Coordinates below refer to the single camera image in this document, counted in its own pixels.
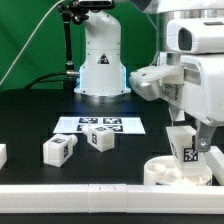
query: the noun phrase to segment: green wall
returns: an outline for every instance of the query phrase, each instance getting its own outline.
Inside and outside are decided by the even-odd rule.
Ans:
[[[56,0],[1,0],[0,79],[18,55],[36,25]],[[131,3],[117,3],[108,11],[122,26],[121,61],[130,72],[148,65],[156,51],[156,34],[147,17]],[[73,60],[78,69],[85,59],[84,25],[71,24]],[[65,70],[63,22],[57,8],[47,17],[0,87],[23,88],[43,75]],[[61,82],[34,88],[62,88]]]

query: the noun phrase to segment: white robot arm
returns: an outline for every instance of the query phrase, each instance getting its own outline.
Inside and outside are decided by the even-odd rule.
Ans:
[[[205,163],[198,163],[196,168],[195,162],[187,161],[185,166],[184,150],[192,148],[192,155],[198,155],[197,162],[204,161],[204,152],[210,150],[216,127],[224,126],[224,2],[132,2],[145,13],[157,14],[159,56],[157,66],[132,72],[130,84],[146,100],[161,97],[169,102],[173,121],[183,112],[196,118],[194,134],[192,129],[184,132],[181,127],[167,128],[177,167],[184,175],[189,175],[190,167],[196,175]],[[184,145],[189,136],[192,140]],[[181,150],[181,156],[175,157]]]

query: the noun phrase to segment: white cube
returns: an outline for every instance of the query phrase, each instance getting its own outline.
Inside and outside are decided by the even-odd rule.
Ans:
[[[99,151],[104,152],[114,148],[115,132],[106,126],[84,126],[82,130],[87,135],[87,142]]]
[[[43,144],[44,163],[61,167],[73,154],[77,141],[75,135],[56,134]]]
[[[6,161],[7,161],[6,145],[0,144],[0,169],[4,166]]]

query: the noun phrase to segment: black table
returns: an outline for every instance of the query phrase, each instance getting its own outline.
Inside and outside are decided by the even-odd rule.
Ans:
[[[62,90],[9,90],[0,94],[0,143],[7,145],[7,163],[0,184],[143,184],[149,159],[169,155],[166,126],[168,105],[162,100],[131,99],[95,104],[77,100]],[[43,163],[42,144],[52,137],[61,116],[140,117],[145,135],[116,134],[115,148],[103,153],[76,134],[72,157],[61,167]],[[223,147],[223,129],[214,143]],[[221,223],[223,216],[175,214],[1,214],[0,223]]]

